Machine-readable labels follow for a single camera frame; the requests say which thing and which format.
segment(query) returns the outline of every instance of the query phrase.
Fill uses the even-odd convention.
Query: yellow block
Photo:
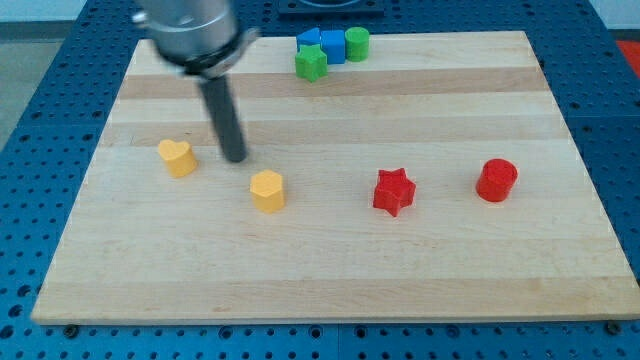
[[[189,175],[198,167],[198,160],[193,155],[191,144],[186,141],[162,140],[158,144],[158,153],[164,160],[169,174],[175,178]]]
[[[282,175],[275,171],[264,170],[251,177],[251,197],[253,204],[267,214],[284,207],[284,189]]]

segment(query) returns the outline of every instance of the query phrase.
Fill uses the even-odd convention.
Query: wooden board
[[[293,75],[293,38],[231,74],[251,145],[226,163],[192,79],[135,52],[32,314],[42,324],[627,319],[640,290],[521,32],[373,36],[370,59]],[[172,179],[156,146],[194,145]],[[520,178],[500,204],[474,183]],[[415,203],[371,207],[378,169]],[[249,178],[285,177],[258,212]]]

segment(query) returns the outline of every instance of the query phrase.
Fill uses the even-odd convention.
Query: red star-shaped block
[[[373,207],[385,209],[393,217],[398,216],[400,209],[413,203],[416,184],[407,179],[404,168],[378,171],[378,185],[373,194]]]

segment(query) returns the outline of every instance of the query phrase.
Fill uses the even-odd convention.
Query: blue cube
[[[302,34],[296,36],[296,47],[300,51],[300,45],[320,45],[320,29],[309,29]]]
[[[323,31],[320,36],[322,51],[327,54],[328,64],[344,64],[344,30]]]

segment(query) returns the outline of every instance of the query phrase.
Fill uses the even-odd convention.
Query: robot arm
[[[242,33],[229,0],[136,0],[143,11],[133,21],[145,28],[156,50],[185,75],[199,77],[225,158],[240,162],[247,155],[225,73],[259,36]]]

